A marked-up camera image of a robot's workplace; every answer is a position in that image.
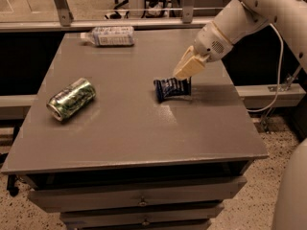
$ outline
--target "can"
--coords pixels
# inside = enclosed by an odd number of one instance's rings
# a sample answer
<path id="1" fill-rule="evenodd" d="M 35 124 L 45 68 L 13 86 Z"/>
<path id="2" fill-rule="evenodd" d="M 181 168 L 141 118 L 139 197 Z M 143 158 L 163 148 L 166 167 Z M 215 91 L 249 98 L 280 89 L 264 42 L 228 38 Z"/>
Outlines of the can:
<path id="1" fill-rule="evenodd" d="M 96 96 L 95 88 L 84 78 L 69 84 L 47 103 L 47 108 L 59 121 L 69 119 Z"/>

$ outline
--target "white cable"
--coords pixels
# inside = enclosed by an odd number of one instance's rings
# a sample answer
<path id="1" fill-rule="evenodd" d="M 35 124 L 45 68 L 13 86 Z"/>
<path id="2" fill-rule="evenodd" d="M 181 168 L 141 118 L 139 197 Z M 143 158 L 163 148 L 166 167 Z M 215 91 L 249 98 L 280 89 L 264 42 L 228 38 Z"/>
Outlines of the white cable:
<path id="1" fill-rule="evenodd" d="M 257 110 L 248 109 L 248 112 L 260 112 L 260 111 L 267 110 L 274 105 L 274 103 L 276 102 L 277 97 L 278 97 L 279 86 L 280 86 L 281 63 L 282 63 L 282 57 L 283 57 L 283 54 L 284 54 L 284 41 L 283 41 L 280 33 L 278 32 L 278 30 L 273 26 L 272 23 L 270 24 L 270 26 L 275 30 L 275 32 L 278 35 L 278 38 L 280 40 L 280 53 L 279 53 L 280 55 L 279 55 L 279 62 L 278 62 L 277 87 L 276 87 L 275 97 L 274 97 L 274 100 L 272 100 L 272 102 L 270 104 L 268 104 L 266 107 L 263 107 L 263 108 L 257 109 Z"/>

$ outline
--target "speckled floor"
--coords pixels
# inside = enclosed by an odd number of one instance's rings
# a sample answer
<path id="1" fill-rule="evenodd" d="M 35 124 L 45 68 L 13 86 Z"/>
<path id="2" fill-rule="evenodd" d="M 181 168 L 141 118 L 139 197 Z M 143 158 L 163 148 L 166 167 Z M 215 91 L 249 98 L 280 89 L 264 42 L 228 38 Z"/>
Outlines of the speckled floor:
<path id="1" fill-rule="evenodd" d="M 281 175 L 292 152 L 299 144 L 287 116 L 270 118 L 271 133 L 251 118 L 262 137 L 270 157 L 255 161 L 245 176 L 247 185 L 235 198 L 224 201 L 224 210 L 212 220 L 209 230 L 269 230 L 271 229 Z M 0 153 L 10 150 L 12 131 L 0 129 Z M 7 177 L 0 174 L 0 229 L 1 230 L 62 230 L 66 229 L 59 214 L 46 214 L 27 199 L 28 185 L 18 182 L 16 197 L 6 191 Z"/>

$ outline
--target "white bottle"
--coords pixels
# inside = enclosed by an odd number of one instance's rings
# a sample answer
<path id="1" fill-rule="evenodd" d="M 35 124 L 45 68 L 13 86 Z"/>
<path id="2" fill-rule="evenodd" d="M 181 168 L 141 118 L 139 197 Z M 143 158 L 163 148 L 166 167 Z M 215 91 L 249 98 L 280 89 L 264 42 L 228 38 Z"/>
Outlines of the white bottle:
<path id="1" fill-rule="evenodd" d="M 96 27 L 89 33 L 81 33 L 81 39 L 96 46 L 131 46 L 133 34 L 133 27 Z"/>

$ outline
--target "desk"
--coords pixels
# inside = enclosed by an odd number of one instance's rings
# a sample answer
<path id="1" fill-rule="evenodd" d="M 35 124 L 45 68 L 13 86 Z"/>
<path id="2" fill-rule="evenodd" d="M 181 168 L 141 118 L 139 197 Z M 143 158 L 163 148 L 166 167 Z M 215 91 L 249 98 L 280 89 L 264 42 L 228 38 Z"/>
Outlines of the desk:
<path id="1" fill-rule="evenodd" d="M 154 80 L 172 76 L 197 32 L 137 31 L 124 48 L 66 34 L 2 173 L 71 229 L 203 229 L 267 151 L 220 61 L 192 78 L 191 98 L 156 101 Z M 97 97 L 59 123 L 46 103 L 80 77 Z"/>

